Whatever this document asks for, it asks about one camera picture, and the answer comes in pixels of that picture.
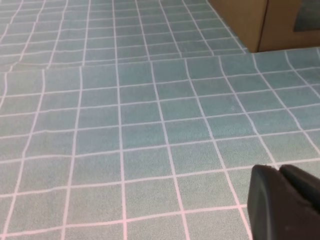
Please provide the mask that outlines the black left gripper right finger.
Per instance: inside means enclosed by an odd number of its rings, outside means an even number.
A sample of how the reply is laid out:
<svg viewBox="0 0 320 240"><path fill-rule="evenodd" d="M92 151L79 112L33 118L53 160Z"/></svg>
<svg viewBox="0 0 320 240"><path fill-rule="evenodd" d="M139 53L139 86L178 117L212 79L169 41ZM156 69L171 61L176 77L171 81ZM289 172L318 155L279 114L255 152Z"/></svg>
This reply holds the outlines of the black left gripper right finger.
<svg viewBox="0 0 320 240"><path fill-rule="evenodd" d="M282 165L279 171L291 186L320 212L320 179L289 164Z"/></svg>

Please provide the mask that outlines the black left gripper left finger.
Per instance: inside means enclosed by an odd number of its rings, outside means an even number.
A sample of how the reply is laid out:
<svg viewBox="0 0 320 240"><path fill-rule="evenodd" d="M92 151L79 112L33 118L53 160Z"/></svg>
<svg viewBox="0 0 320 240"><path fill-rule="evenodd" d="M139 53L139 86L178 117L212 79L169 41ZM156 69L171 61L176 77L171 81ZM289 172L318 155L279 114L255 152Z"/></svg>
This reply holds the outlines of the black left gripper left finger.
<svg viewBox="0 0 320 240"><path fill-rule="evenodd" d="M267 165L251 170L247 211L254 240L318 240L320 212Z"/></svg>

